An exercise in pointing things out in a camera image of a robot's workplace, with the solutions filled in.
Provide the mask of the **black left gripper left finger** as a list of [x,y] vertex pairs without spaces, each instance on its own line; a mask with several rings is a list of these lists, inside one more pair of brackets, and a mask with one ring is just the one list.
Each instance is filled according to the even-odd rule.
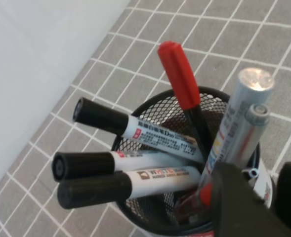
[[211,212],[215,237],[291,237],[279,220],[229,163],[217,163],[212,173]]

